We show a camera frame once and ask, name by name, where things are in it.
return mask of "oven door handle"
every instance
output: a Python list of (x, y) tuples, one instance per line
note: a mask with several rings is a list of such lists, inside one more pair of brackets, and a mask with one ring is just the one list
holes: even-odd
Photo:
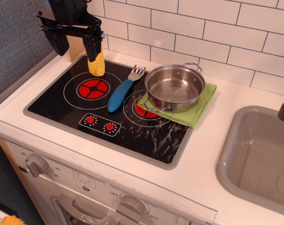
[(106, 215), (103, 219), (91, 217), (73, 206), (74, 199), (61, 195), (58, 199), (60, 206), (67, 211), (73, 218), (81, 221), (86, 225), (120, 225), (119, 221)]

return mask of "pot handle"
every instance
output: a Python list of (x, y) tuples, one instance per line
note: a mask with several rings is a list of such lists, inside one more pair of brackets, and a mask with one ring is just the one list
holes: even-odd
[(202, 69), (197, 63), (194, 63), (194, 62), (186, 62), (185, 64), (183, 64), (183, 66), (185, 66), (185, 65), (196, 65), (196, 66), (200, 69), (200, 71), (199, 71), (200, 74), (201, 74), (201, 72), (203, 71), (203, 69)]
[(146, 107), (147, 111), (156, 112), (156, 113), (161, 113), (161, 112), (163, 112), (163, 111), (165, 111), (165, 110), (171, 108), (170, 103), (169, 103), (165, 108), (163, 108), (163, 109), (161, 109), (161, 110), (150, 109), (150, 108), (148, 107), (148, 105), (147, 105), (147, 102), (149, 101), (149, 99), (151, 99), (151, 96), (149, 96), (149, 97), (144, 101), (144, 106)]

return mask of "yellow toy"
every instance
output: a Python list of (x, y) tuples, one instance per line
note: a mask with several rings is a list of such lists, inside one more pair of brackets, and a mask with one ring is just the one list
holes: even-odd
[(103, 76), (105, 73), (105, 63), (103, 56), (103, 49), (101, 47), (101, 52), (96, 57), (94, 62), (87, 61), (89, 71), (94, 76)]

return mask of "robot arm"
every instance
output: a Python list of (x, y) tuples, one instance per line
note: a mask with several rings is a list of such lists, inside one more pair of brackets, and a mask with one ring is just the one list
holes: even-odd
[(67, 35), (80, 37), (90, 62), (95, 61), (101, 52), (101, 20), (87, 12), (87, 2), (92, 0), (49, 0), (52, 10), (38, 11), (42, 29), (59, 55), (69, 49)]

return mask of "green cloth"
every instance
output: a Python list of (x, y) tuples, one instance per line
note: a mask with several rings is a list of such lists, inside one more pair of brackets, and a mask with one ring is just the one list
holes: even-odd
[[(189, 109), (184, 112), (179, 112), (179, 113), (178, 112), (155, 112), (155, 114), (158, 114), (166, 119), (177, 122), (179, 124), (194, 128), (197, 122), (199, 121), (200, 117), (202, 116), (203, 112), (205, 111), (208, 103), (212, 99), (216, 89), (217, 89), (217, 86), (215, 84), (206, 83), (206, 87), (202, 95), (200, 96), (198, 103), (192, 109)], [(147, 92), (138, 102), (138, 105), (145, 110), (146, 110), (146, 107), (144, 106), (144, 101), (148, 97), (149, 97), (149, 94)], [(157, 108), (151, 100), (147, 102), (147, 105), (150, 109), (159, 110), (159, 108)]]

